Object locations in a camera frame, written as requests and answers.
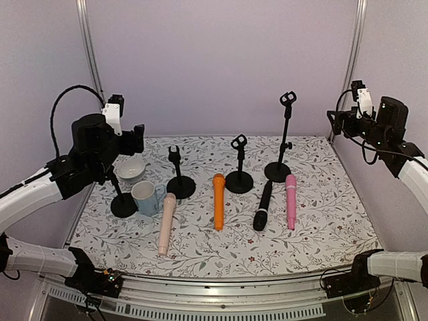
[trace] orange microphone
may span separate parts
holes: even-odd
[[[222,174],[214,175],[214,227],[218,231],[223,229],[225,218],[225,184],[226,180]]]

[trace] floral tablecloth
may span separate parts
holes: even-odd
[[[287,226],[285,184],[274,183],[266,228],[254,231],[253,217],[267,181],[263,169],[276,161],[280,137],[247,138],[244,171],[253,177],[254,188],[243,195],[225,190],[223,231],[214,230],[212,178],[236,169],[237,151],[230,146],[233,137],[147,138],[142,154],[148,165],[144,179],[167,184],[175,175],[168,146],[178,145],[181,172],[197,184],[195,194],[177,204],[168,255],[158,256],[162,213],[153,218],[116,218],[110,212],[116,193],[109,182],[92,191],[72,246],[82,248],[99,268],[192,278],[323,270],[350,264],[356,254],[380,246],[354,187],[324,137],[289,139],[293,149],[286,151],[284,162],[298,182],[296,230]],[[120,156],[116,164],[126,158]],[[125,183],[121,187],[131,189]]]

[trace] floral pattern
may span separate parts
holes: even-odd
[[[181,172],[197,189],[174,213],[168,255],[158,256],[162,213],[119,219],[110,212],[116,195],[110,182],[97,185],[75,230],[72,246],[82,248],[98,268],[132,274],[188,278],[234,278],[312,272],[352,263],[379,241],[348,176],[324,137],[291,137],[284,162],[296,176],[296,229],[287,226],[285,184],[274,183],[266,228],[252,228],[263,186],[264,167],[276,161],[279,137],[248,137],[244,171],[254,188],[242,195],[225,190],[223,231],[214,230],[212,178],[236,170],[233,137],[147,138],[144,179],[166,184],[175,169],[168,146],[181,150]],[[117,163],[127,159],[118,157]],[[124,191],[130,185],[121,183]]]

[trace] vent grille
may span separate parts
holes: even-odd
[[[51,285],[49,295],[80,306],[85,305],[85,296],[73,290],[66,290]],[[260,311],[260,312],[180,312],[168,311],[154,308],[145,308],[135,304],[124,304],[117,302],[115,311],[107,311],[123,316],[131,316],[136,319],[147,321],[298,321],[319,318],[325,316],[321,304],[305,306],[301,308]]]

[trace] mug handle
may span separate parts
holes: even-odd
[[[156,190],[156,195],[159,202],[159,211],[163,209],[163,199],[167,195],[167,187],[163,184],[160,184],[154,188]]]

